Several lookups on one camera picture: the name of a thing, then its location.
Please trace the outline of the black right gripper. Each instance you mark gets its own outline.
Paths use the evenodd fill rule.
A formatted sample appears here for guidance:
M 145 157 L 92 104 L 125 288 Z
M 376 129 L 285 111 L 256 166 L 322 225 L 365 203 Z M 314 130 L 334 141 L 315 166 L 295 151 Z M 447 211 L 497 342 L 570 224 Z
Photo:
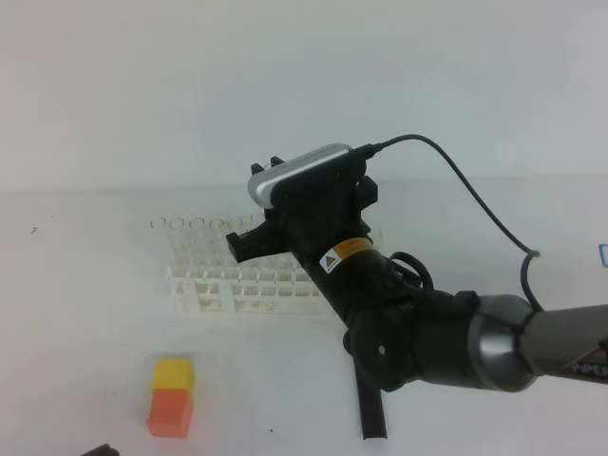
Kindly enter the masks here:
M 378 265 L 365 208 L 378 200 L 366 176 L 366 156 L 343 156 L 275 186 L 265 221 L 244 234 L 226 236 L 236 262 L 291 253 L 304 266 Z M 251 175 L 280 176 L 284 160 L 253 163 Z

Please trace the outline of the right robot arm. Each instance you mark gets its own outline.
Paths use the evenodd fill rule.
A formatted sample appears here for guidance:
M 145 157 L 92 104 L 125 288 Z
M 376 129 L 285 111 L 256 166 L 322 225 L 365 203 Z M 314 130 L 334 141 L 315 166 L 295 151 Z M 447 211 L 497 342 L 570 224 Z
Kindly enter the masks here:
M 605 306 L 544 311 L 529 296 L 447 294 L 403 252 L 383 256 L 361 213 L 378 188 L 360 160 L 274 186 L 265 220 L 227 238 L 237 262 L 291 253 L 346 325 L 346 351 L 373 386 L 518 392 L 541 376 L 605 383 Z

